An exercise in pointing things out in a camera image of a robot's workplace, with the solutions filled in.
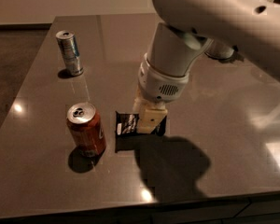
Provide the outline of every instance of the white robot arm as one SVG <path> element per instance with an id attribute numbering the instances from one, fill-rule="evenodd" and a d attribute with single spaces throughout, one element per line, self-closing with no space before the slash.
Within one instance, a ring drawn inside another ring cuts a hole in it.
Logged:
<path id="1" fill-rule="evenodd" d="M 180 96 L 195 59 L 215 39 L 280 80 L 280 5 L 266 0 L 153 0 L 160 23 L 139 69 L 139 133 Z"/>

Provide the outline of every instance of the silver can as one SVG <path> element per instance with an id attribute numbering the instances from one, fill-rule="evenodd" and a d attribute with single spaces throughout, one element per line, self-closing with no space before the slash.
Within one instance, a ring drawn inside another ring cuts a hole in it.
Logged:
<path id="1" fill-rule="evenodd" d="M 56 38 L 67 72 L 74 77 L 81 75 L 83 73 L 83 67 L 80 63 L 75 34 L 63 30 L 56 34 Z"/>

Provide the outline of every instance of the table surface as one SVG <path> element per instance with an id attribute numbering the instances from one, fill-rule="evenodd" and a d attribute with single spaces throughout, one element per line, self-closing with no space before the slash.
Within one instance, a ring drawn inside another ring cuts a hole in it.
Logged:
<path id="1" fill-rule="evenodd" d="M 246 59 L 205 55 L 164 137 L 120 140 L 137 70 L 160 19 L 154 14 L 58 17 L 0 129 L 0 217 L 192 202 L 280 191 L 280 83 Z M 55 35 L 74 31 L 85 72 L 64 75 Z M 77 154 L 65 115 L 90 100 L 107 148 L 96 165 Z"/>

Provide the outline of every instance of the baseboard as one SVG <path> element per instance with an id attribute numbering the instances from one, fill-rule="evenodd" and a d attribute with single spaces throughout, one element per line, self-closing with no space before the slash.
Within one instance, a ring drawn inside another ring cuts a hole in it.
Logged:
<path id="1" fill-rule="evenodd" d="M 42 24 L 4 24 L 0 25 L 0 30 L 48 30 L 51 23 Z"/>

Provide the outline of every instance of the red soda can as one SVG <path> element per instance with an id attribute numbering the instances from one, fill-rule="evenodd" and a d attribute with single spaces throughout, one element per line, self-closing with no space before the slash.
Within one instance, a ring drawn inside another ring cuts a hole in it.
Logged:
<path id="1" fill-rule="evenodd" d="M 73 105 L 67 112 L 66 124 L 83 156 L 94 157 L 104 152 L 106 143 L 101 116 L 92 104 Z"/>

